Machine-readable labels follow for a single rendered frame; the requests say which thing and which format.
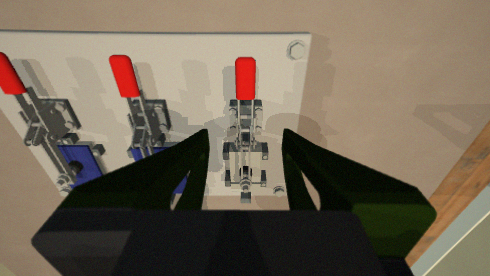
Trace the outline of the cream rectangular block with slot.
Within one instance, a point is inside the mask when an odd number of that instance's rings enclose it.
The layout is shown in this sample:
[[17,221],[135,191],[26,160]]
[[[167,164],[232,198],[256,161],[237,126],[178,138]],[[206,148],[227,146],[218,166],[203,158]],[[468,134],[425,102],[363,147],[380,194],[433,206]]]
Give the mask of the cream rectangular block with slot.
[[[249,150],[243,150],[243,166],[248,166]],[[230,142],[229,147],[229,161],[230,161],[230,179],[231,179],[231,192],[243,192],[239,185],[240,176],[239,171],[241,168],[241,152],[240,145],[236,149],[235,142]],[[255,149],[251,149],[251,162],[252,168],[252,186],[248,192],[260,192],[261,188],[261,168],[262,168],[262,143],[257,142]]]

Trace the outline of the grey toggle clamp with red handle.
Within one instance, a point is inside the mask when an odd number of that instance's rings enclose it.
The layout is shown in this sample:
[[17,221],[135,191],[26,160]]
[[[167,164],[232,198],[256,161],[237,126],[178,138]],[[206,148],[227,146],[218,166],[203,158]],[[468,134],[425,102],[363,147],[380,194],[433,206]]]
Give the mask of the grey toggle clamp with red handle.
[[[0,87],[5,94],[12,94],[22,110],[18,115],[28,128],[22,144],[41,146],[58,172],[56,186],[75,184],[76,175],[83,169],[83,164],[78,161],[68,164],[56,145],[56,142],[70,130],[78,130],[81,127],[68,99],[39,99],[31,86],[24,86],[3,52],[0,52]],[[26,93],[30,105],[22,93]]]

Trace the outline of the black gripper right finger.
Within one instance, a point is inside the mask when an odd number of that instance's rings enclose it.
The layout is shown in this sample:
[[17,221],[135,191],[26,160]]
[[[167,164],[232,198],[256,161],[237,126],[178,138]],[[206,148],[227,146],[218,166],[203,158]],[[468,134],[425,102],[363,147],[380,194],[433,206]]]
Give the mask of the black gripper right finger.
[[290,129],[283,131],[282,159],[289,209],[317,210],[303,172],[318,192],[320,210],[359,217],[378,258],[405,260],[436,220],[435,208],[417,187],[315,145]]

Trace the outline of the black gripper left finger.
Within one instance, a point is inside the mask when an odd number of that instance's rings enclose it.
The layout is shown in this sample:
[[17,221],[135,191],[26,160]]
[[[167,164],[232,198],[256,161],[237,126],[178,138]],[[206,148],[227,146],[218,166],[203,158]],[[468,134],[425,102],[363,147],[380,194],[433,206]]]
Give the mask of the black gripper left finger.
[[56,210],[65,207],[171,209],[172,194],[189,171],[174,209],[202,209],[209,152],[208,129],[201,129],[172,147],[75,186]]

